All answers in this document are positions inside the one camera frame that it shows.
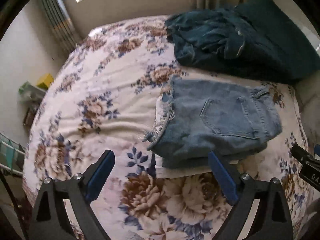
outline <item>back pocket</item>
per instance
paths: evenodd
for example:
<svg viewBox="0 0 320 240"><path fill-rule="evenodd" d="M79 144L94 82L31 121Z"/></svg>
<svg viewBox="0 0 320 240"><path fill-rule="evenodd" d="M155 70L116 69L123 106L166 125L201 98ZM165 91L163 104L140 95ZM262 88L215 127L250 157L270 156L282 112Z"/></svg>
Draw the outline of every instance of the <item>back pocket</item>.
<svg viewBox="0 0 320 240"><path fill-rule="evenodd" d="M208 99L200 117L213 133L226 136L258 138L253 129L245 97Z"/></svg>

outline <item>clothing pile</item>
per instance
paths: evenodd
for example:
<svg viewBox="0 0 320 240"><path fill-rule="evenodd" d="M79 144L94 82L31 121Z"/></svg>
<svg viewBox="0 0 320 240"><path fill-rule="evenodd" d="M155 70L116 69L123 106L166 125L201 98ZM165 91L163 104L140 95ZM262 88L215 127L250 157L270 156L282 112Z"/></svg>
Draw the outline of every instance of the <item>clothing pile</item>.
<svg viewBox="0 0 320 240"><path fill-rule="evenodd" d="M192 11L170 17L167 39L184 66L249 79L294 84L320 67L301 30L272 0ZM156 122L145 140L156 169L207 172L218 150L229 162L264 150L281 121L267 87L243 87L172 76L156 104Z"/></svg>

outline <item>bedsheet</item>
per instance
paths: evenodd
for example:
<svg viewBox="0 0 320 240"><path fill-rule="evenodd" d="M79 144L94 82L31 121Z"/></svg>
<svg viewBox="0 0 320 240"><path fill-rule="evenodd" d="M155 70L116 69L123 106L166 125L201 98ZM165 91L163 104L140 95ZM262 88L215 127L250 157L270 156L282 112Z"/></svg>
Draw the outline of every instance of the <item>bedsheet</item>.
<svg viewBox="0 0 320 240"><path fill-rule="evenodd" d="M154 124L161 86L172 74L268 85L283 132L266 150L240 161L238 169L256 179L281 180L297 237L310 188L298 177L301 165L290 154L295 142L308 149L294 89L179 65L166 40L166 18L99 27L70 54L31 128L23 171L29 201L34 204L44 178L69 179L111 149L115 167L91 203L111 239L211 239L231 209L212 173L157 178L155 156L142 142ZM65 205L75 234L84 239L70 203Z"/></svg>

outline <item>denim shorts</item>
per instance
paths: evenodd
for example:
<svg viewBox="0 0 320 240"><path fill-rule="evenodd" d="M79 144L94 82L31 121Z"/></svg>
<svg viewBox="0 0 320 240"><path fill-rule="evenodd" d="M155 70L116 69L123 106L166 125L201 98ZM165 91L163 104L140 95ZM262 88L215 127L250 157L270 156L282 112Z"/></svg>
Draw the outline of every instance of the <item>denim shorts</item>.
<svg viewBox="0 0 320 240"><path fill-rule="evenodd" d="M207 165L218 150L227 161L264 150L282 131L265 86L184 80L171 77L162 94L162 114L145 140L163 158L163 167Z"/></svg>

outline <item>metal screw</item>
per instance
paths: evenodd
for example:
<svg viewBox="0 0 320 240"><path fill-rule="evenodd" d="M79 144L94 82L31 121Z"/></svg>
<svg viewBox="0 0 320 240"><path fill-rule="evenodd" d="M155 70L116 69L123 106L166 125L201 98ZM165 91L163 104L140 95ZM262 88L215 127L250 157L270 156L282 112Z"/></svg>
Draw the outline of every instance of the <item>metal screw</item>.
<svg viewBox="0 0 320 240"><path fill-rule="evenodd" d="M76 173L75 175L73 175L74 179L81 179L82 178L82 174L81 173Z"/></svg>
<svg viewBox="0 0 320 240"><path fill-rule="evenodd" d="M273 183L276 183L276 184L279 184L280 183L280 180L278 178L272 178L272 182Z"/></svg>
<svg viewBox="0 0 320 240"><path fill-rule="evenodd" d="M245 179L245 180L248 180L251 178L250 175L247 173L242 174L241 177L242 177L242 179Z"/></svg>
<svg viewBox="0 0 320 240"><path fill-rule="evenodd" d="M51 178L45 178L43 182L44 182L45 184L49 184L50 181L51 181Z"/></svg>

